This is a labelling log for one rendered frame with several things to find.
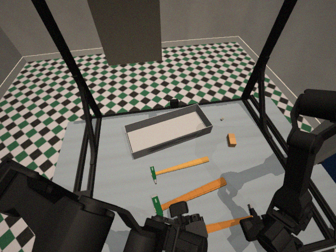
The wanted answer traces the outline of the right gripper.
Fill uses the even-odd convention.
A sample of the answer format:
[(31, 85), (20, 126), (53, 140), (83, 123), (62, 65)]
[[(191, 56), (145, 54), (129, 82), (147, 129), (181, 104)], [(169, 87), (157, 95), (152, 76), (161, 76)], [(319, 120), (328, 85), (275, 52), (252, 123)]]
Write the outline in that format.
[(170, 214), (171, 214), (171, 218), (177, 216), (177, 218), (175, 218), (175, 223), (180, 224), (181, 225), (181, 230), (183, 230), (183, 226), (182, 224), (184, 222), (188, 222), (188, 219), (190, 219), (190, 216), (182, 216), (182, 214), (188, 213), (188, 206), (187, 206), (187, 202), (185, 201), (180, 201), (174, 204), (171, 204), (169, 206), (170, 209)]

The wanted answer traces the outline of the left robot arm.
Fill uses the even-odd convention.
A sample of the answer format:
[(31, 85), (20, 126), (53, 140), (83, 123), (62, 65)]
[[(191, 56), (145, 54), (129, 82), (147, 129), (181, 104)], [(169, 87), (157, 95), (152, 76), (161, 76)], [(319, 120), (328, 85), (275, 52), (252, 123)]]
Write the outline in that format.
[[(300, 131), (299, 115), (330, 120), (334, 123), (318, 135)], [(296, 236), (305, 231), (312, 216), (312, 196), (308, 191), (311, 173), (324, 141), (336, 134), (336, 91), (306, 89), (297, 98), (291, 112), (292, 129), (283, 187), (278, 189), (266, 211), (269, 223), (256, 238), (267, 252), (299, 252), (303, 242)], [(275, 210), (277, 207), (279, 210)]]

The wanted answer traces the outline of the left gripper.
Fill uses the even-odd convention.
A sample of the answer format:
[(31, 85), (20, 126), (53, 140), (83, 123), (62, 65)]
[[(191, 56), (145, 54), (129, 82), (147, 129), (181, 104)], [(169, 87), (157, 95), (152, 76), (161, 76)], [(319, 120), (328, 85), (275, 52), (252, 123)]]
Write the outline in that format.
[(245, 238), (248, 242), (257, 240), (257, 234), (268, 224), (271, 220), (271, 217), (267, 214), (255, 217), (244, 218), (240, 220), (240, 225), (245, 235)]

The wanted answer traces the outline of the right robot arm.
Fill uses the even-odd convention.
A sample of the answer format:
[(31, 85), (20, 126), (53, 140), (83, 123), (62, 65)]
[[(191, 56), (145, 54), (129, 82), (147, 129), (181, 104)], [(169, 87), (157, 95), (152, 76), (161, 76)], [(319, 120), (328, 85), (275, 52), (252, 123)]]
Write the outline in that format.
[(34, 170), (9, 166), (0, 172), (0, 213), (22, 217), (36, 235), (31, 252), (101, 252), (113, 211), (131, 228), (123, 252), (207, 252), (208, 233), (199, 214), (190, 215), (182, 231), (175, 220), (160, 215), (139, 226), (128, 210), (116, 205), (84, 195), (51, 196), (53, 186)]

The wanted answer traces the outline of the orange rectangular block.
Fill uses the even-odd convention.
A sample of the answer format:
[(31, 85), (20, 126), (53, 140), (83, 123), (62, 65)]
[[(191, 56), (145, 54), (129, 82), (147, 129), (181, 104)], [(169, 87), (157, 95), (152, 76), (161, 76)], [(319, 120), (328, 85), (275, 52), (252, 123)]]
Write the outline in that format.
[(229, 133), (227, 135), (227, 142), (228, 142), (228, 147), (235, 147), (236, 146), (236, 139), (235, 139), (235, 134)]

